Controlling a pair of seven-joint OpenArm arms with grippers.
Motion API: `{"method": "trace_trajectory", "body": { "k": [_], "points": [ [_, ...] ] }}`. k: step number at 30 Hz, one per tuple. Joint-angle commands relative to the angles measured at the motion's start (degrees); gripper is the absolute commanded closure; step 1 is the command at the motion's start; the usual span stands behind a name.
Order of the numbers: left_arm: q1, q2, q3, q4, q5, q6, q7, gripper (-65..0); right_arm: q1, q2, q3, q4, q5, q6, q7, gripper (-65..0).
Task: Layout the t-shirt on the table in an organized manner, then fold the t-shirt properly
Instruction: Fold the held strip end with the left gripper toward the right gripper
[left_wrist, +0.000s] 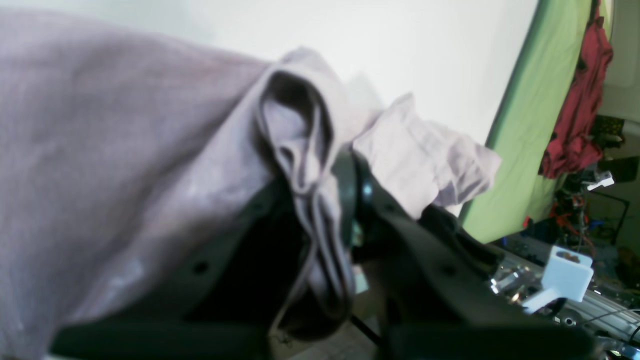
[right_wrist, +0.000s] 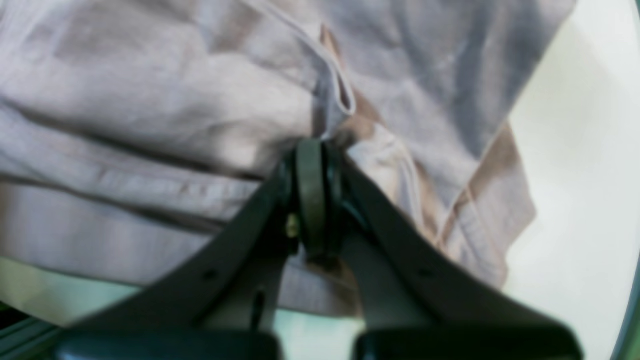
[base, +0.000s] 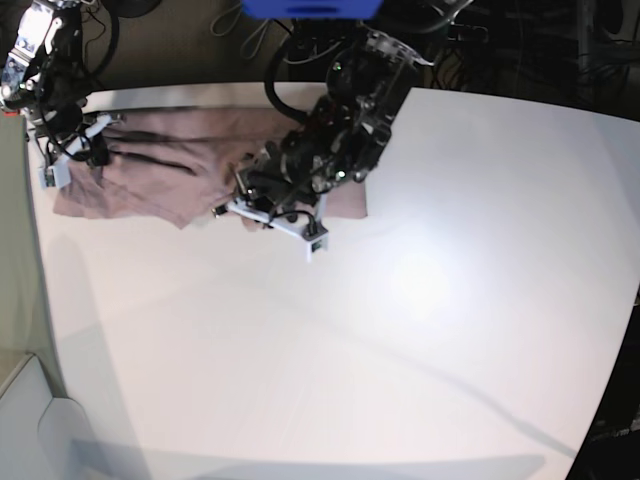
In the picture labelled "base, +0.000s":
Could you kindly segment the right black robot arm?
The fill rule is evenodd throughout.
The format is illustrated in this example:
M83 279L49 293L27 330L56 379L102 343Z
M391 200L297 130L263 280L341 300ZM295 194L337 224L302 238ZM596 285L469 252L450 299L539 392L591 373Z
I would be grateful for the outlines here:
M94 69L85 62L83 16L93 1L32 1L24 10L1 70L1 109L24 116L47 167L64 160L90 168L110 156L96 114L85 114L88 96L101 85L120 39L120 19L106 1L110 40Z

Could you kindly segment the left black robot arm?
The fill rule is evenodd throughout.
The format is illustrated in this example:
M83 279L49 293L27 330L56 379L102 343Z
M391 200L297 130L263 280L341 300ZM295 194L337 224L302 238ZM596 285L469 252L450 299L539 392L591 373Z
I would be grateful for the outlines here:
M331 20L324 35L334 42L327 50L326 92L308 112L286 104L275 89L277 70L294 43L321 36L319 21L295 15L292 33L270 60L263 85L269 103L297 126L280 142L268 142L248 156L247 165L234 174L233 196L213 214L233 213L311 249L324 246L329 194L363 184L377 167L421 68L434 64L404 36L445 34L468 5L430 1L430 14L418 21L395 15Z

